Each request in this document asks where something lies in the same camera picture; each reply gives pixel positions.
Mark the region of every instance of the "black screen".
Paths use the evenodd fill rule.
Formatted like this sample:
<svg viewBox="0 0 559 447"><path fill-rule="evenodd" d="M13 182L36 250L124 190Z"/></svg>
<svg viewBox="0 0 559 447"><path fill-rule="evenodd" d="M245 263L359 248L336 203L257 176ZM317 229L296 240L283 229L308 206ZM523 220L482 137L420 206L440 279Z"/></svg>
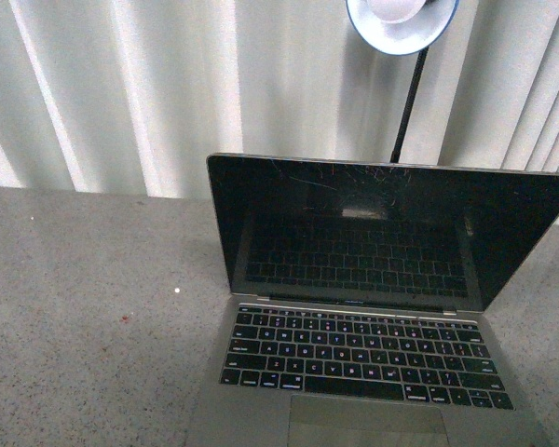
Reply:
<svg viewBox="0 0 559 447"><path fill-rule="evenodd" d="M213 155L232 292L484 310L559 214L559 174Z"/></svg>

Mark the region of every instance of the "lamp bulb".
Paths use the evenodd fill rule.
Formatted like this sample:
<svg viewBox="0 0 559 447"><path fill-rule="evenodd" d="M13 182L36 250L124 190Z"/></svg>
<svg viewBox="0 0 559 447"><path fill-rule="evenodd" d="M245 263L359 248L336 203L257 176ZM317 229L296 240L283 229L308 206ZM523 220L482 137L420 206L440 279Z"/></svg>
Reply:
<svg viewBox="0 0 559 447"><path fill-rule="evenodd" d="M426 0L367 0L369 8L385 23L402 23L413 18Z"/></svg>

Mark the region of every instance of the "table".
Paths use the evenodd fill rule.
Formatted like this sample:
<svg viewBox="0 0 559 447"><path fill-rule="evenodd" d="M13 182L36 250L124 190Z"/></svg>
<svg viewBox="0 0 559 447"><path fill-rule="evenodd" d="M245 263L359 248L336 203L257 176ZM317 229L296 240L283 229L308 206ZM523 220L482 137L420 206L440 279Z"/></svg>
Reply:
<svg viewBox="0 0 559 447"><path fill-rule="evenodd" d="M0 445L183 445L229 296L209 200L0 188ZM559 445L559 227L487 317Z"/></svg>

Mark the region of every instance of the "white blind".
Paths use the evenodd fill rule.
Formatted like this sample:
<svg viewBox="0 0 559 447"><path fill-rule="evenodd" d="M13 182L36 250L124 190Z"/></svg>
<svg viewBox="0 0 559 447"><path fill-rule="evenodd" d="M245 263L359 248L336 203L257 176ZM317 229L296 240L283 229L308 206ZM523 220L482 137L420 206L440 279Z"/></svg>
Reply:
<svg viewBox="0 0 559 447"><path fill-rule="evenodd" d="M0 1L0 185L208 196L212 152L389 161L416 56L342 0ZM559 171L559 0L464 0L401 162Z"/></svg>

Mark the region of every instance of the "laptop body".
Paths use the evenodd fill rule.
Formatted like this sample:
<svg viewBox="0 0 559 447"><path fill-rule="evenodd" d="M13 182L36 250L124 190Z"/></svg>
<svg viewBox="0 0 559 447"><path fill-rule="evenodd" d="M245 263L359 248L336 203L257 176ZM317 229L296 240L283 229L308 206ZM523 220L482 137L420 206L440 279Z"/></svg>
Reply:
<svg viewBox="0 0 559 447"><path fill-rule="evenodd" d="M233 297L186 445L548 445L482 314L559 214L559 174L208 169Z"/></svg>

